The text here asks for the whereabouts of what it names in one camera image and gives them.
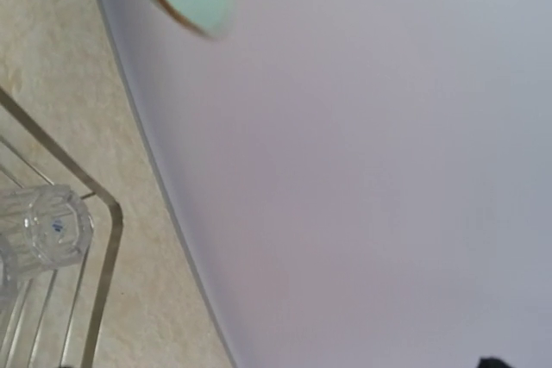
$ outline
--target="beige countertop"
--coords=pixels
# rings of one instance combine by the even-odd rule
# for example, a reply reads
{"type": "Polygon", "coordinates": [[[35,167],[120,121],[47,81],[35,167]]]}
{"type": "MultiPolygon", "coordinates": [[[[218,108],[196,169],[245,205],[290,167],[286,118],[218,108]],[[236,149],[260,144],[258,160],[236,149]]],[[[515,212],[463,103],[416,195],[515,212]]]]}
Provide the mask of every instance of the beige countertop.
{"type": "Polygon", "coordinates": [[[122,205],[95,366],[228,367],[166,212],[96,0],[0,0],[0,84],[122,205]]]}

